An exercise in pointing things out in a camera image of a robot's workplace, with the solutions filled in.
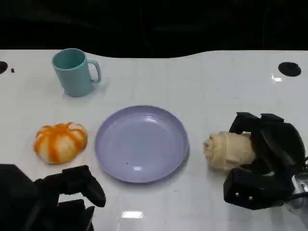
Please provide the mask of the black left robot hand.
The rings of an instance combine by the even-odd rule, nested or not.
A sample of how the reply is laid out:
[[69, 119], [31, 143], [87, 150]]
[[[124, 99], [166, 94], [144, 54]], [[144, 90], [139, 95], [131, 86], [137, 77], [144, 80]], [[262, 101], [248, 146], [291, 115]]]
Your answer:
[[87, 165], [32, 181], [16, 165], [0, 166], [2, 231], [92, 231], [105, 193]]

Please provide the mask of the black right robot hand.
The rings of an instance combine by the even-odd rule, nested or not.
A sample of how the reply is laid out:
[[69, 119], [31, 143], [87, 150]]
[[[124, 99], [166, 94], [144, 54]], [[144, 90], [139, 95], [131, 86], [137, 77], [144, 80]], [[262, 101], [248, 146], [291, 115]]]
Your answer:
[[251, 210], [291, 203], [302, 208], [308, 188], [305, 147], [297, 129], [275, 114], [257, 117], [238, 112], [230, 132], [250, 133], [256, 159], [229, 172], [223, 184], [224, 201]]

